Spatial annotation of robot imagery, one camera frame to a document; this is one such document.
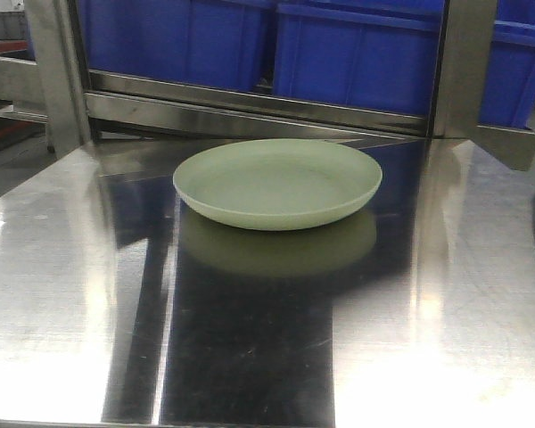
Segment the metal frame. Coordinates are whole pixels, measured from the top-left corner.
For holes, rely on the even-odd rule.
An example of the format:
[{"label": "metal frame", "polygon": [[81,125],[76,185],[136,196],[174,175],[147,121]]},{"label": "metal frame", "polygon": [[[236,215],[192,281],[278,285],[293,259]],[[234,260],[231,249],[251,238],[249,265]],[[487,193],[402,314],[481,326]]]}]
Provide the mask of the metal frame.
[{"label": "metal frame", "polygon": [[478,124],[497,2],[446,0],[432,108],[428,117],[419,117],[88,70],[75,0],[27,0],[39,67],[0,57],[0,98],[14,100],[0,115],[38,121],[46,116],[60,155],[96,136],[91,129],[97,119],[157,133],[235,138],[473,139],[489,142],[488,150],[505,138],[524,147],[531,162],[534,132]]}]

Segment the light green plate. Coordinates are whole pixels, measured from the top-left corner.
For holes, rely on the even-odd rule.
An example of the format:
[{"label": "light green plate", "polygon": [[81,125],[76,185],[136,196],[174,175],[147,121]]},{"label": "light green plate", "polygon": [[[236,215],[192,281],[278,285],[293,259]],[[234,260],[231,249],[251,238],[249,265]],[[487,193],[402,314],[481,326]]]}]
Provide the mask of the light green plate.
[{"label": "light green plate", "polygon": [[173,181],[204,217],[256,230],[321,226],[363,207],[383,172],[370,156],[321,140],[273,139],[216,147],[185,160]]}]

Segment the metal post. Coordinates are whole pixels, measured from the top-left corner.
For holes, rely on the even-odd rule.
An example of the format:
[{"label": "metal post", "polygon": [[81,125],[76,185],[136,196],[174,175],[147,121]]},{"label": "metal post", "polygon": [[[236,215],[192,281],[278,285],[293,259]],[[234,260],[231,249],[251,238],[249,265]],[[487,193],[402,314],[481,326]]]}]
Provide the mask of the metal post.
[{"label": "metal post", "polygon": [[88,73],[75,0],[27,0],[53,146],[58,157],[91,141],[84,87]]},{"label": "metal post", "polygon": [[475,138],[498,0],[446,0],[429,135]]}]

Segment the blue plastic crate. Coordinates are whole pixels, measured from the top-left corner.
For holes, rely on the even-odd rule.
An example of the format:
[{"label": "blue plastic crate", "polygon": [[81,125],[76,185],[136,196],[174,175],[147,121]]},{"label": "blue plastic crate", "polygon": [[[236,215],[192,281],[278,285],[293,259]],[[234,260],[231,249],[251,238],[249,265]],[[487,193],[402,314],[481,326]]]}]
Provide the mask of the blue plastic crate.
[{"label": "blue plastic crate", "polygon": [[79,0],[78,8],[92,69],[248,91],[275,3]]},{"label": "blue plastic crate", "polygon": [[280,4],[274,94],[426,114],[440,24]]},{"label": "blue plastic crate", "polygon": [[[280,4],[274,93],[380,111],[429,111],[440,22],[432,11]],[[513,0],[501,0],[512,19]],[[481,123],[524,128],[535,101],[535,1],[496,21]]]}]

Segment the plate rim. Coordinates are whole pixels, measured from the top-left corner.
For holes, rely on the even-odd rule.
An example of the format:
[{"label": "plate rim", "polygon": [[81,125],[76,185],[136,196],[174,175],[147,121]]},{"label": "plate rim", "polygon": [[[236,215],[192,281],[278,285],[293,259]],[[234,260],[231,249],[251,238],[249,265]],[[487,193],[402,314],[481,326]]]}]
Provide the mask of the plate rim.
[{"label": "plate rim", "polygon": [[[216,150],[222,150],[222,149],[225,149],[227,147],[233,147],[235,145],[240,145],[240,144],[246,144],[246,145],[247,144],[259,144],[259,143],[265,143],[265,142],[271,142],[271,141],[283,142],[285,140],[288,140],[290,142],[291,141],[302,141],[302,142],[305,142],[305,143],[308,143],[308,144],[329,144],[329,145],[332,144],[332,145],[340,146],[340,147],[343,147],[345,149],[349,149],[350,151],[356,152],[361,157],[369,159],[371,161],[371,163],[374,164],[374,166],[376,167],[376,171],[378,172],[378,178],[376,180],[376,183],[374,183],[373,186],[369,190],[367,190],[366,192],[364,192],[360,196],[358,196],[356,198],[353,198],[353,199],[349,199],[348,201],[342,202],[340,204],[329,206],[329,207],[322,208],[322,209],[319,209],[319,210],[297,211],[297,212],[290,212],[290,213],[261,213],[261,212],[238,211],[238,210],[229,210],[229,209],[225,209],[225,208],[220,208],[218,206],[210,205],[210,204],[208,204],[206,202],[201,202],[198,199],[193,198],[193,196],[190,196],[187,193],[185,193],[184,191],[182,191],[180,189],[180,186],[177,183],[178,171],[188,161],[194,161],[194,159],[197,156],[203,155],[205,153],[213,152],[213,151],[216,151]],[[175,169],[175,172],[173,173],[173,176],[172,176],[172,182],[173,182],[173,186],[175,187],[175,190],[177,191],[177,193],[181,197],[181,199],[183,199],[189,206],[190,206],[190,204],[188,203],[187,200],[189,200],[191,202],[195,202],[196,204],[201,205],[202,207],[205,207],[206,209],[220,211],[220,212],[223,212],[223,213],[226,213],[226,214],[234,214],[234,215],[242,216],[242,217],[255,217],[255,218],[258,218],[258,217],[262,217],[262,218],[291,218],[291,217],[297,218],[297,217],[312,216],[312,215],[316,215],[316,214],[331,212],[331,211],[334,211],[334,210],[341,210],[341,209],[346,208],[346,207],[348,207],[350,205],[356,205],[360,201],[364,200],[370,193],[376,192],[378,187],[381,185],[382,181],[383,181],[383,169],[381,168],[380,164],[372,156],[370,156],[370,155],[368,155],[366,153],[363,153],[358,149],[355,149],[355,148],[352,148],[352,147],[349,147],[347,145],[343,145],[343,144],[340,144],[340,143],[333,143],[333,142],[330,142],[330,141],[327,141],[327,140],[323,140],[323,139],[307,139],[307,138],[268,138],[268,139],[260,139],[260,140],[241,141],[241,142],[230,143],[230,144],[222,144],[222,145],[219,145],[217,147],[212,147],[212,148],[210,148],[208,150],[205,150],[205,151],[202,151],[202,152],[198,152],[195,155],[183,160],[180,163],[180,165],[178,165],[178,167]]]}]

